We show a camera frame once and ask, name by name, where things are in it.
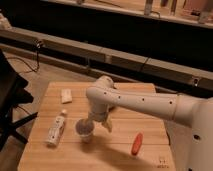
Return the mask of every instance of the white bottle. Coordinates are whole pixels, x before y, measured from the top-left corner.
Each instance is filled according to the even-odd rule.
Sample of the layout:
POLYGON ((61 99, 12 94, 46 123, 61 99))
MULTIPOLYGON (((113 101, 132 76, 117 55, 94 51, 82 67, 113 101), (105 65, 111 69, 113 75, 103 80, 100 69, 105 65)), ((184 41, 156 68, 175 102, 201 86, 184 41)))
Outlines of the white bottle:
POLYGON ((67 111, 64 109, 61 111, 59 116, 56 116, 52 126, 49 129, 47 139, 45 140, 48 146, 56 147, 58 145, 64 131, 66 115, 67 111))

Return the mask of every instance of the gray floor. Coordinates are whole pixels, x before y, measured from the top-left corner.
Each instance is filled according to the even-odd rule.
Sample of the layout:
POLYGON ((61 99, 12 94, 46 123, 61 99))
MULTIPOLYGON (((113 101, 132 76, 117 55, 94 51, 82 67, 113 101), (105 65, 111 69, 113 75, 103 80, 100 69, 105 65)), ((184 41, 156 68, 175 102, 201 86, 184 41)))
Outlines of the gray floor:
MULTIPOLYGON (((13 54, 6 54, 7 57, 14 57, 13 54)), ((36 62, 24 59, 31 66, 35 66, 36 62)), ((22 62, 18 60, 9 61, 17 72, 28 71, 22 62)), ((21 74, 29 81, 27 90, 34 96, 33 104, 22 105, 29 112, 36 112, 41 104, 41 99, 45 93, 48 83, 51 81, 94 81, 95 78, 79 73, 67 71, 61 68, 57 68, 47 64, 40 64, 40 70, 38 73, 21 74)), ((20 109, 14 111, 14 119, 23 117, 25 114, 20 109)), ((185 170, 187 162, 187 154, 189 147, 190 130, 174 123, 165 122, 167 131, 171 139, 171 149, 177 171, 185 170)), ((26 124, 20 129, 26 137, 31 130, 32 122, 26 124)), ((0 171, 15 171, 19 160, 21 158, 24 145, 16 141, 13 137, 10 137, 0 152, 0 171)))

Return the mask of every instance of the carrot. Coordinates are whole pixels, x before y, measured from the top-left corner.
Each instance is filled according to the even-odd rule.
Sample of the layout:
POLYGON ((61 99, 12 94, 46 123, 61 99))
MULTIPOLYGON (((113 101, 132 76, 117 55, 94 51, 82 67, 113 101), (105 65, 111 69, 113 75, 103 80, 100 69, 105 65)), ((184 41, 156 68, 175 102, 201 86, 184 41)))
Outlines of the carrot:
POLYGON ((132 155, 136 156, 138 154, 142 145, 142 141, 143 141, 143 134, 139 133, 132 144, 132 150, 131 150, 132 155))

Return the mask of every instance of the chair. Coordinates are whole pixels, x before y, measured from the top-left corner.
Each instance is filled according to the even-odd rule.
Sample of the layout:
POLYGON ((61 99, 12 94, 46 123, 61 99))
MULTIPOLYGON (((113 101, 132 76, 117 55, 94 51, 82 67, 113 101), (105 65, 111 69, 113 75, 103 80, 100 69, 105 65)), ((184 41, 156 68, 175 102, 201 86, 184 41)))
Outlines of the chair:
POLYGON ((0 151, 10 135, 27 143, 27 139, 16 129, 36 118, 37 112, 13 122, 13 108, 33 101, 31 94, 24 89, 27 84, 28 81, 12 68, 0 49, 0 151))

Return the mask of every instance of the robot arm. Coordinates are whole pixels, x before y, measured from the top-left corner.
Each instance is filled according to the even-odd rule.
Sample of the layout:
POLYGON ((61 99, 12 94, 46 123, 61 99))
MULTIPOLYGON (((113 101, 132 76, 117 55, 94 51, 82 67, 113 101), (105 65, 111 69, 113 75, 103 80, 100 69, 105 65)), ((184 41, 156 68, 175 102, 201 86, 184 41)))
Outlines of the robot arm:
POLYGON ((191 127, 193 110, 202 100, 176 94, 126 92, 112 87, 113 81, 103 76, 87 89, 86 96, 90 101, 89 118, 104 122, 108 117, 108 106, 112 105, 191 127))
POLYGON ((192 128, 188 171, 213 169, 213 98, 120 91, 111 78, 102 76, 86 90, 88 119, 76 124, 79 134, 91 135, 93 121, 106 122, 109 106, 120 106, 192 128))

